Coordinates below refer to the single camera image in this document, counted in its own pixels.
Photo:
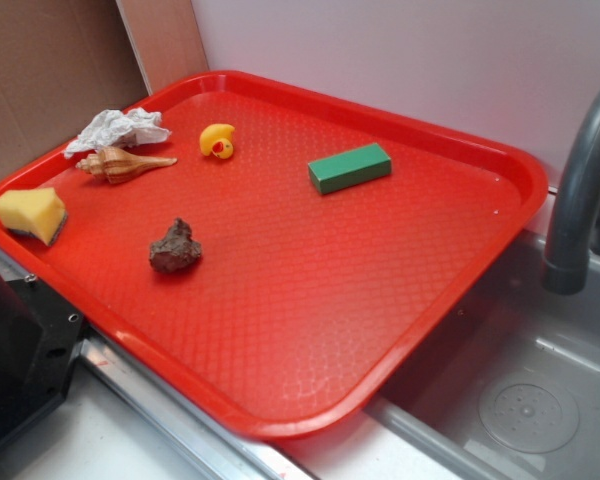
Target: sink drain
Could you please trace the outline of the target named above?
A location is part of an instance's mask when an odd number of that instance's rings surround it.
[[[557,450],[578,429],[578,406],[569,392],[530,373],[491,383],[480,397],[479,411],[495,440],[525,453]]]

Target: tray rim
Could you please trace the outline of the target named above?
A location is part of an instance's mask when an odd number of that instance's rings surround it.
[[[528,220],[544,203],[548,191],[548,182],[539,162],[530,154],[515,147],[244,72],[220,70],[192,75],[136,102],[124,111],[138,107],[161,111],[164,110],[167,104],[177,104],[183,99],[189,98],[191,92],[199,90],[202,91],[198,93],[230,91],[243,94],[249,86],[253,85],[258,85],[261,88],[264,87],[269,92],[266,98],[258,97],[258,100],[279,105],[279,103],[276,103],[276,100],[280,101],[284,99],[285,103],[288,104],[289,99],[295,99],[295,108],[290,108],[291,110],[317,116],[318,118],[326,118],[334,123],[345,124],[348,128],[360,128],[365,132],[369,132],[370,128],[365,122],[368,123],[372,119],[374,121],[374,128],[371,129],[373,130],[372,133],[387,140],[396,141],[396,137],[400,136],[401,140],[398,141],[408,143],[403,138],[405,130],[410,132],[412,136],[422,136],[423,138],[418,138],[419,144],[428,147],[433,146],[435,147],[434,153],[453,161],[460,161],[485,168],[484,164],[479,163],[479,158],[476,158],[479,155],[476,153],[484,152],[485,157],[488,158],[508,159],[509,161],[497,164],[494,164],[494,161],[490,160],[490,166],[497,168],[485,169],[494,171],[505,178],[511,179],[512,176],[518,175],[518,178],[524,178],[525,180],[525,183],[520,185],[513,182],[519,189],[521,206],[513,214],[506,227],[501,229],[497,235],[491,237],[490,242],[480,253],[480,261],[478,262],[476,259],[473,259],[465,266],[446,290],[441,293],[440,297],[436,299],[434,304],[430,305],[423,312],[418,321],[414,322],[414,325],[403,333],[394,346],[355,384],[349,393],[317,415],[293,421],[269,421],[265,418],[253,417],[222,392],[214,389],[204,379],[191,373],[187,374],[183,367],[169,358],[165,352],[153,346],[148,339],[139,338],[139,336],[134,336],[133,334],[130,335],[129,329],[126,329],[124,332],[118,329],[116,325],[119,325],[121,322],[124,323],[124,320],[117,319],[113,322],[111,331],[105,332],[107,336],[112,337],[119,343],[122,348],[156,371],[158,375],[172,384],[174,388],[183,393],[191,401],[197,403],[211,416],[222,419],[220,420],[221,423],[225,423],[229,428],[239,433],[261,439],[281,439],[312,433],[347,418],[358,411],[377,388],[380,387],[382,381],[404,361],[406,356],[426,337],[430,330],[435,328],[437,323],[447,313],[450,307],[443,307],[442,305],[453,305],[459,300],[523,229]],[[320,115],[316,115],[315,109],[317,106],[322,107],[322,111],[318,112]],[[353,114],[356,117],[356,125],[354,126],[351,125]],[[37,184],[34,184],[35,182],[28,182],[27,179],[30,176],[35,174],[37,178],[44,177],[48,180],[72,167],[75,162],[86,155],[86,153],[77,154],[71,161],[65,160],[62,152],[68,143],[66,142],[58,146],[4,178],[0,181],[0,194],[9,188],[36,188],[41,182]],[[471,161],[467,161],[468,159],[466,158],[459,160],[450,157],[449,151],[451,149],[457,150],[458,148],[466,149],[467,151],[470,150],[472,154],[476,155],[471,156]],[[112,316],[112,313],[104,305],[100,305],[100,302],[87,302],[77,286],[72,285],[52,265],[45,264],[29,250],[22,247],[1,226],[0,248],[26,269],[35,272],[38,276],[53,284],[54,288],[61,294],[76,303],[77,307],[85,312],[87,318],[107,318]],[[424,322],[426,325],[424,328],[421,325],[423,317],[431,319]],[[192,383],[192,376],[195,377],[193,379],[195,380],[195,388],[184,388],[183,384]]]

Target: green block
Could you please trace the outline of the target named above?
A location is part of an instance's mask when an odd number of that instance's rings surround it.
[[[377,143],[309,163],[311,181],[322,195],[390,173],[391,159]]]

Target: sink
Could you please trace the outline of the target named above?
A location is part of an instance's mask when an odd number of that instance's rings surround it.
[[[468,478],[600,478],[600,258],[565,297],[542,248],[523,232],[380,392]]]

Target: yellow sponge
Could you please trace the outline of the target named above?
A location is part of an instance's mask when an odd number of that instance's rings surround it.
[[[0,221],[9,230],[55,242],[67,218],[64,203],[54,188],[8,190],[0,196]]]

